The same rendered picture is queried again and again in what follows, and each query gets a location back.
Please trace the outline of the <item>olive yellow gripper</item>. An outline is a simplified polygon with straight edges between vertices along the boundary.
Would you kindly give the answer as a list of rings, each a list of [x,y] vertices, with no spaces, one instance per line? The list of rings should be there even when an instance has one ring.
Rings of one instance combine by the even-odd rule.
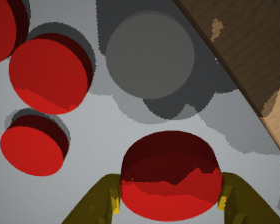
[[[240,176],[222,172],[224,184],[218,210],[224,224],[280,224],[280,217]],[[120,210],[120,174],[102,177],[61,224],[111,224]]]

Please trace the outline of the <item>grey disc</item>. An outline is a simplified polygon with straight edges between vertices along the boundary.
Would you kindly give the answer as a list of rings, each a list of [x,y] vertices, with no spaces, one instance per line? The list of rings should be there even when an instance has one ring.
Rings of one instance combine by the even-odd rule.
[[[120,89],[137,98],[158,99],[184,85],[195,53],[189,34],[174,17],[144,10],[117,26],[105,57],[108,72]]]

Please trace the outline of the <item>red disc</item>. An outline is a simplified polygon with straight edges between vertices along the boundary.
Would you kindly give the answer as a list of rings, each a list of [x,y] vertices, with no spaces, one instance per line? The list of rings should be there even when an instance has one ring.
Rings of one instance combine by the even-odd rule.
[[[52,120],[24,115],[3,133],[0,148],[6,160],[18,170],[33,176],[49,176],[62,167],[69,141]]]
[[[126,151],[120,198],[141,217],[181,221],[212,208],[223,184],[216,155],[204,139],[167,130],[140,138]]]
[[[16,94],[28,106],[60,115],[83,102],[93,81],[93,67],[75,40],[58,33],[44,33],[13,52],[9,78]]]
[[[26,42],[29,19],[22,0],[0,0],[0,62]]]

